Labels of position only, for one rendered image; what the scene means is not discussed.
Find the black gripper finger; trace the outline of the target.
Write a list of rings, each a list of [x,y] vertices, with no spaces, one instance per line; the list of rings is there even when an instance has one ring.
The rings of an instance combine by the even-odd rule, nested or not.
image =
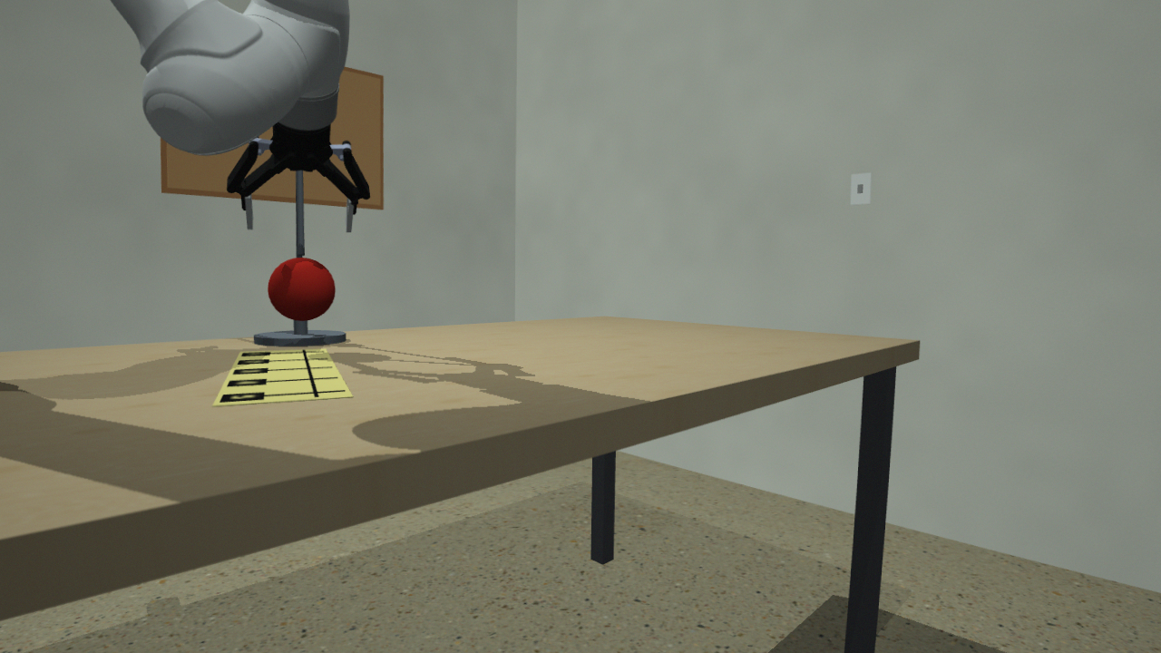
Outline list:
[[[353,215],[356,214],[359,199],[368,200],[370,198],[369,185],[366,182],[365,173],[361,172],[359,165],[356,165],[356,160],[354,160],[351,151],[351,141],[342,141],[342,145],[330,146],[333,150],[333,155],[337,155],[337,159],[344,162],[353,182],[351,182],[351,180],[348,180],[348,178],[346,178],[346,175],[344,175],[331,160],[322,164],[320,160],[317,160],[315,155],[307,155],[307,162],[322,175],[327,177],[331,182],[336,182],[337,189],[342,191],[342,194],[346,195],[346,232],[351,232],[352,220]],[[354,186],[354,182],[356,186]]]
[[[277,160],[277,157],[272,155],[269,160],[264,162],[262,165],[258,166],[258,168],[248,175],[250,167],[255,164],[258,155],[260,156],[264,151],[269,150],[271,144],[271,139],[259,137],[250,141],[248,148],[244,151],[240,160],[228,175],[228,191],[229,193],[235,193],[235,191],[237,191],[240,194],[243,210],[245,210],[246,216],[248,216],[248,229],[253,229],[253,209],[252,198],[250,198],[250,194],[262,186],[264,182],[272,179],[273,175],[277,175],[280,172],[283,172],[287,166],[293,165],[296,162],[296,155],[293,152],[284,156],[283,160]],[[246,175],[248,177],[245,178]]]

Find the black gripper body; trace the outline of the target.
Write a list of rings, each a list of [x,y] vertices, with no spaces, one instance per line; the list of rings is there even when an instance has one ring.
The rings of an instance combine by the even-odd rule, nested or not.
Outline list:
[[[295,164],[288,166],[291,171],[313,172],[315,167],[307,164],[307,155],[315,155],[322,164],[330,160],[333,155],[330,146],[332,145],[330,143],[330,125],[319,130],[296,130],[277,122],[273,125],[269,149],[277,157],[277,160],[283,160],[288,153],[295,153]]]

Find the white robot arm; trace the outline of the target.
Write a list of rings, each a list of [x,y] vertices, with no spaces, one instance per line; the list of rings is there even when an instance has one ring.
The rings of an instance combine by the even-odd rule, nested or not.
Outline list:
[[[250,0],[243,14],[217,0],[111,3],[140,40],[142,112],[171,146],[222,155],[277,122],[336,122],[348,0]]]

